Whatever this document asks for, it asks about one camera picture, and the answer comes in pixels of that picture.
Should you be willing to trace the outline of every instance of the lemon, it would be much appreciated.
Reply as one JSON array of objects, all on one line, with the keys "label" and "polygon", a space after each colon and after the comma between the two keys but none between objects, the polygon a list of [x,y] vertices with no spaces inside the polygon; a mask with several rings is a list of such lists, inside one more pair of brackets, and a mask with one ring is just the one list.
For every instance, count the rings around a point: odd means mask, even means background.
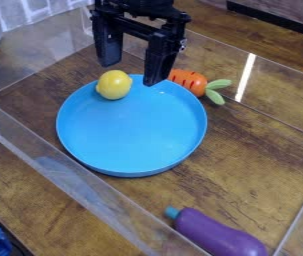
[{"label": "lemon", "polygon": [[96,92],[108,100],[123,98],[130,92],[132,84],[131,77],[120,70],[103,73],[96,85]]}]

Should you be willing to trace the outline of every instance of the blue bowl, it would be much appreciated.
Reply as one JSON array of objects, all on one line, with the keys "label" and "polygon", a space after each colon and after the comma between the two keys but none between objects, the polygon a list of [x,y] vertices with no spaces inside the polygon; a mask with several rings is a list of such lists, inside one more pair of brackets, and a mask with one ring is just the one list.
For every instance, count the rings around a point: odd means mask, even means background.
[{"label": "blue bowl", "polygon": [[104,99],[87,84],[57,114],[60,142],[91,169],[118,177],[144,177],[178,165],[199,146],[207,115],[196,97],[174,82],[143,85],[142,75],[120,100]]}]

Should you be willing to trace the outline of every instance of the orange carrot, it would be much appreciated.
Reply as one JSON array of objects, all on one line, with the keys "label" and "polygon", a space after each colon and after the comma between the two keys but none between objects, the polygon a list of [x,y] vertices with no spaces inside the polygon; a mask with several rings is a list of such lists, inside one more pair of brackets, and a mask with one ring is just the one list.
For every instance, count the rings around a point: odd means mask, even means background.
[{"label": "orange carrot", "polygon": [[196,97],[204,95],[208,81],[202,74],[183,69],[172,69],[168,80],[187,88]]}]

